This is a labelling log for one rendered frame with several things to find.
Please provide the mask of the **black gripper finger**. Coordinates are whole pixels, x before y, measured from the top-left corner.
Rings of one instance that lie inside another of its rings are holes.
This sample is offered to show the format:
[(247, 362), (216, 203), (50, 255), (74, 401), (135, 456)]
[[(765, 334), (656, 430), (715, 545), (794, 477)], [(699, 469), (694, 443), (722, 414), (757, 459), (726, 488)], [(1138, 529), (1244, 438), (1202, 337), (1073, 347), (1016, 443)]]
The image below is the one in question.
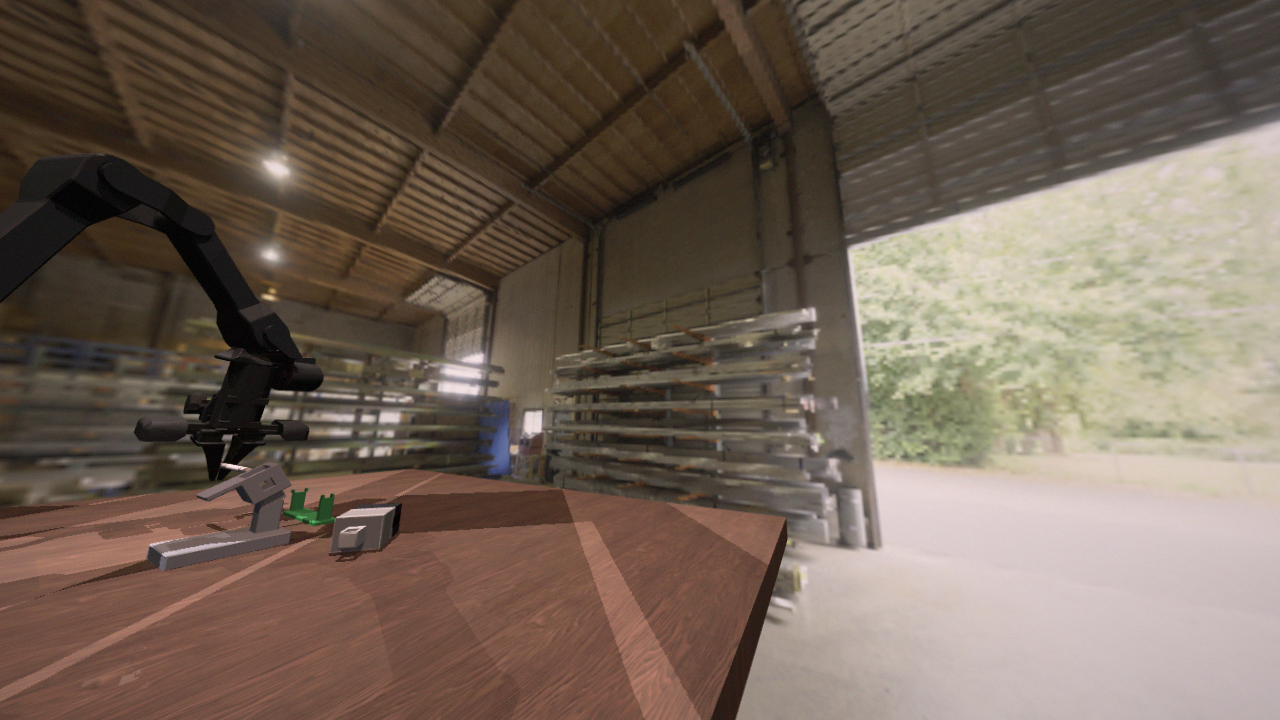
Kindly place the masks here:
[[(232, 436), (230, 448), (227, 452), (224, 462), (230, 464), (230, 465), (237, 465), (253, 448), (256, 448), (259, 446), (265, 446), (265, 445), (266, 445), (266, 442), (264, 442), (264, 441), (244, 442), (244, 441), (239, 439), (238, 436)], [(230, 470), (220, 468), (219, 474), (218, 474), (218, 480), (224, 479), (229, 471)]]
[(204, 452), (205, 452), (206, 460), (207, 460), (209, 479), (214, 480), (215, 477), (218, 475), (219, 468), (221, 465), (221, 457), (223, 457), (224, 447), (225, 447), (227, 443), (224, 441), (221, 441), (221, 442), (198, 442), (197, 439), (193, 438), (193, 436), (191, 436), (189, 439), (196, 446), (204, 447)]

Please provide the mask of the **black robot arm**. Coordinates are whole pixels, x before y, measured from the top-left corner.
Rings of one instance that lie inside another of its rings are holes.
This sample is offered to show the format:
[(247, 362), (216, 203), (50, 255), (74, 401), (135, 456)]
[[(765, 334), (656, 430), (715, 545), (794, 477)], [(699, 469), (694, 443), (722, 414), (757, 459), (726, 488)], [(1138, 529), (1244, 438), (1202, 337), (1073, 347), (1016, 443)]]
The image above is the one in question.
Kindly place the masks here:
[[(289, 328), (259, 302), (207, 214), (110, 154), (45, 156), (0, 213), (0, 304), (87, 227), (118, 217), (165, 233), (218, 309), (232, 348), (223, 387), (312, 392), (323, 386), (315, 357), (302, 357)], [(278, 350), (278, 351), (274, 351)]]

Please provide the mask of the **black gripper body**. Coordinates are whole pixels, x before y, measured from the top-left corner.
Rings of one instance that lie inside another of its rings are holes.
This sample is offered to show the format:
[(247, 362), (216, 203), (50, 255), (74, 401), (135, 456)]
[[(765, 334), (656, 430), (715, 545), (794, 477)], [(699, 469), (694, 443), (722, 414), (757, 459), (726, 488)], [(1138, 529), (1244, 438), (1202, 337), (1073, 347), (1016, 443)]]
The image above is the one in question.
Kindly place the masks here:
[(282, 436), (285, 441), (307, 439), (308, 427), (300, 420), (275, 419), (271, 424), (261, 424), (269, 395), (221, 386), (209, 423), (188, 423), (183, 416), (146, 415), (137, 421), (134, 436), (143, 442), (175, 442), (186, 434), (193, 434), (198, 442), (221, 442), (221, 436), (238, 436), (244, 442), (262, 441), (265, 436)]

